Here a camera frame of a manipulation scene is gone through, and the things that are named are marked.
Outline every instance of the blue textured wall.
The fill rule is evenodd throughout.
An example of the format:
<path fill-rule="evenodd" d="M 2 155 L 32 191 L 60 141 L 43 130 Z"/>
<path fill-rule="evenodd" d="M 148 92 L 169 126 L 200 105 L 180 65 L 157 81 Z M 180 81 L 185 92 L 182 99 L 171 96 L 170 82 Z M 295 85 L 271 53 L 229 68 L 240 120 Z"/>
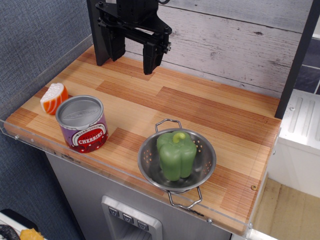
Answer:
<path fill-rule="evenodd" d="M 0 16 L 5 120 L 89 47 L 91 29 L 86 0 L 2 0 Z M 81 239 L 45 154 L 2 133 L 0 143 L 0 210 L 27 217 L 49 240 Z"/>

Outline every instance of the wooden floor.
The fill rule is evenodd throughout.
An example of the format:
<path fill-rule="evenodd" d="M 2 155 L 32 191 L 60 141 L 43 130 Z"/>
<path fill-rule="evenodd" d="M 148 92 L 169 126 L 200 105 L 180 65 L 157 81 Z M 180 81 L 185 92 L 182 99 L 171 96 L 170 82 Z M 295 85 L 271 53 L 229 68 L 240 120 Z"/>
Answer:
<path fill-rule="evenodd" d="M 278 240 L 319 240 L 320 198 L 268 178 L 253 228 Z"/>

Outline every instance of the pepper stem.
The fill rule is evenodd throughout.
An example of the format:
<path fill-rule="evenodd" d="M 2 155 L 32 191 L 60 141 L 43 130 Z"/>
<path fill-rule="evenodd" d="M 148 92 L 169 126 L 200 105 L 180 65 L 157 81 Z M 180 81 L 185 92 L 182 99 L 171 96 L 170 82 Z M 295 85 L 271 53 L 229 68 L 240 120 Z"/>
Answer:
<path fill-rule="evenodd" d="M 173 135 L 172 142 L 177 144 L 178 142 L 180 142 L 180 139 L 185 139 L 185 138 L 186 138 L 186 135 L 183 132 L 177 132 L 175 135 Z"/>

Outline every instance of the black robotic arm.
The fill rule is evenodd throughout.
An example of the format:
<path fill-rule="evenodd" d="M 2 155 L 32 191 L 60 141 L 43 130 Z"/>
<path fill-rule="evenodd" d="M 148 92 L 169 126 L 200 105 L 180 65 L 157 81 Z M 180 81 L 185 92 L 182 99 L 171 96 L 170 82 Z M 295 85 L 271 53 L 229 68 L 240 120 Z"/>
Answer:
<path fill-rule="evenodd" d="M 172 29 L 157 15 L 159 3 L 167 4 L 169 1 L 98 2 L 98 25 L 109 57 L 116 61 L 125 54 L 125 38 L 136 41 L 143 44 L 143 72 L 146 75 L 151 74 L 161 64 L 164 53 L 171 49 L 169 35 Z"/>

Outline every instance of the red label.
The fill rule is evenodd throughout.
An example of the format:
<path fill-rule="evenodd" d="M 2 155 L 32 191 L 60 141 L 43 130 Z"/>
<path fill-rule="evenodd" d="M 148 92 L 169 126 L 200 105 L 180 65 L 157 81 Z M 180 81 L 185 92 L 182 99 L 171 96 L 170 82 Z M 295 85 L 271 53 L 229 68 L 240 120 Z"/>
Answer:
<path fill-rule="evenodd" d="M 72 147 L 80 153 L 88 153 L 102 146 L 106 140 L 106 127 L 102 123 L 78 131 L 72 136 Z"/>

